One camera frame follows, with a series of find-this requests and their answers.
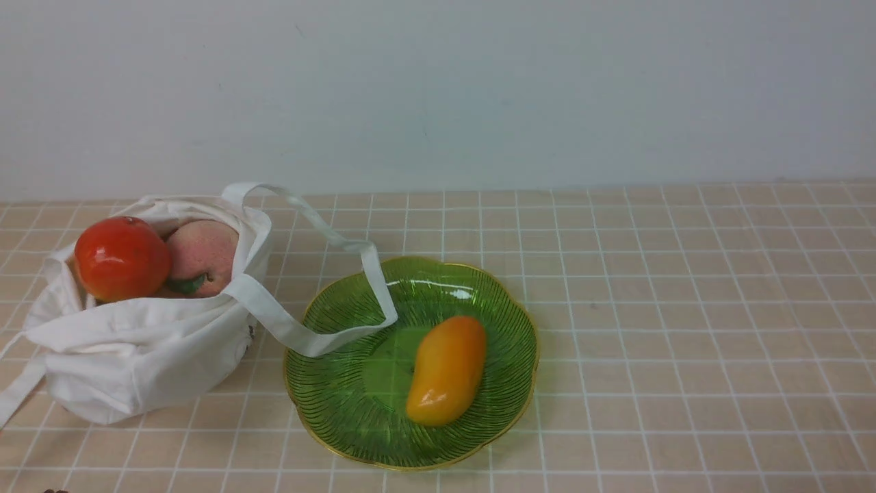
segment bag strap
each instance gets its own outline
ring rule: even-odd
[[[0,351],[0,360],[12,349],[16,342],[24,335],[24,332],[18,332],[12,339],[6,343],[3,351]],[[3,392],[0,392],[0,430],[6,427],[12,415],[18,411],[21,404],[27,400],[27,397],[39,385],[39,381],[46,375],[46,362],[43,356],[37,356],[28,361],[21,375]]]
[[[294,352],[316,358],[335,351],[352,340],[378,332],[399,319],[389,289],[386,287],[383,269],[380,267],[377,247],[370,241],[362,239],[345,239],[326,224],[318,212],[303,198],[283,187],[259,182],[232,183],[222,193],[222,198],[234,207],[240,208],[241,214],[246,214],[245,198],[255,189],[267,189],[282,196],[302,216],[304,216],[316,231],[326,237],[333,247],[339,247],[347,252],[358,253],[362,258],[365,278],[378,300],[384,321],[377,325],[360,325],[333,334],[319,334],[306,328],[295,320],[276,298],[250,275],[240,274],[231,280],[224,293],[234,297],[250,314],[252,314],[280,344]]]

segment white cloth bag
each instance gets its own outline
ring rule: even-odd
[[[271,220],[244,206],[244,199],[259,188],[285,197],[331,246],[361,254],[383,323],[317,334],[283,309],[261,283],[272,248]],[[20,336],[49,351],[31,360],[0,393],[0,429],[43,377],[58,404],[91,423],[108,425],[184,404],[215,387],[244,356],[256,321],[284,346],[316,357],[398,319],[374,244],[332,231],[302,198],[282,187],[240,182],[219,197],[145,196],[116,215],[142,218],[159,232],[191,219],[230,225],[240,234],[230,284],[209,298],[137,298],[95,306],[92,297],[82,302],[67,265],[75,244],[50,254],[42,273],[48,285],[3,352]]]

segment yellow mango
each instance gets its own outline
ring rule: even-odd
[[[475,400],[486,353],[486,331],[476,318],[457,316],[436,325],[417,348],[407,416],[424,426],[462,416]]]

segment gold plate rim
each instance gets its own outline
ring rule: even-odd
[[[305,431],[307,431],[307,434],[310,435],[310,438],[312,438],[314,441],[316,441],[316,443],[318,443],[318,444],[322,445],[323,447],[325,447],[326,449],[328,449],[332,454],[335,454],[339,457],[343,457],[344,459],[349,459],[351,461],[359,462],[361,464],[375,466],[375,467],[381,468],[381,469],[386,469],[386,470],[391,470],[391,471],[399,471],[399,472],[430,471],[430,470],[435,470],[438,468],[446,468],[446,467],[452,466],[454,464],[457,464],[459,462],[462,462],[462,461],[468,459],[472,455],[477,454],[478,452],[483,450],[484,447],[487,447],[491,443],[496,441],[497,439],[502,438],[502,436],[504,436],[506,433],[508,433],[520,421],[520,419],[523,418],[523,415],[526,414],[526,411],[528,411],[530,405],[532,405],[533,399],[535,396],[535,381],[536,381],[536,377],[538,376],[538,373],[539,373],[539,365],[541,362],[541,337],[539,335],[539,327],[535,324],[535,320],[533,319],[533,317],[529,313],[529,311],[526,309],[526,307],[524,307],[523,304],[518,302],[512,296],[511,292],[508,291],[508,288],[506,288],[505,285],[495,275],[483,270],[482,268],[478,268],[478,267],[475,267],[475,266],[470,265],[470,264],[461,263],[461,262],[443,262],[443,261],[438,261],[436,259],[432,259],[429,257],[420,256],[420,255],[401,255],[398,257],[392,257],[390,259],[386,259],[384,261],[381,261],[380,266],[383,267],[384,265],[387,265],[387,264],[390,264],[390,263],[393,263],[396,261],[411,260],[411,259],[428,261],[428,262],[440,264],[443,266],[449,266],[449,267],[470,268],[471,270],[474,270],[478,273],[481,273],[481,274],[484,274],[484,275],[487,275],[488,277],[490,277],[505,292],[505,295],[508,296],[508,299],[511,300],[511,302],[514,305],[516,305],[518,308],[520,308],[523,311],[523,314],[526,315],[526,319],[529,320],[529,324],[533,328],[533,335],[535,336],[535,363],[533,364],[533,370],[532,370],[533,376],[532,376],[532,380],[531,380],[530,385],[529,385],[529,395],[526,397],[526,402],[523,404],[523,407],[520,409],[520,412],[517,413],[517,416],[515,416],[511,421],[509,421],[508,425],[505,428],[503,428],[501,431],[496,433],[496,435],[494,435],[492,438],[482,442],[477,447],[472,448],[469,452],[467,452],[463,455],[460,455],[460,456],[458,456],[450,461],[439,462],[439,463],[433,464],[431,466],[403,468],[403,467],[399,467],[399,466],[392,466],[390,464],[384,464],[383,462],[368,461],[366,459],[362,459],[359,457],[354,457],[352,455],[346,454],[345,452],[337,450],[336,448],[334,448],[331,445],[329,445],[328,443],[326,443],[325,440],[320,438],[319,435],[317,435],[316,432],[314,432],[313,428],[311,428],[310,425],[305,420],[305,417],[301,412],[300,406],[298,405],[298,400],[295,398],[295,395],[292,392],[292,388],[289,386],[289,379],[286,378],[286,363],[288,362],[289,355],[292,352],[292,349],[287,348],[286,353],[283,356],[283,368],[282,368],[283,384],[286,386],[286,393],[289,395],[289,398],[292,400],[292,402],[295,406],[295,411],[298,413],[298,419],[301,422],[301,426],[304,427]],[[361,274],[362,274],[362,272],[358,272],[358,273],[353,274],[353,275],[348,275],[346,277],[343,277],[341,279],[333,281],[330,284],[326,285],[324,288],[320,289],[320,291],[316,294],[316,296],[312,300],[310,300],[310,303],[307,304],[307,308],[304,309],[304,316],[302,317],[302,319],[307,317],[307,313],[310,312],[311,306],[313,306],[314,302],[320,296],[322,296],[322,293],[324,293],[327,289],[331,288],[332,286],[334,286],[335,284],[337,284],[341,281],[344,281],[346,279],[350,279],[351,277],[355,277],[355,276],[361,275]]]

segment tomato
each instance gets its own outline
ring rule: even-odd
[[[74,257],[82,287],[105,303],[152,295],[171,267],[161,237],[143,219],[128,216],[91,225],[76,241]]]

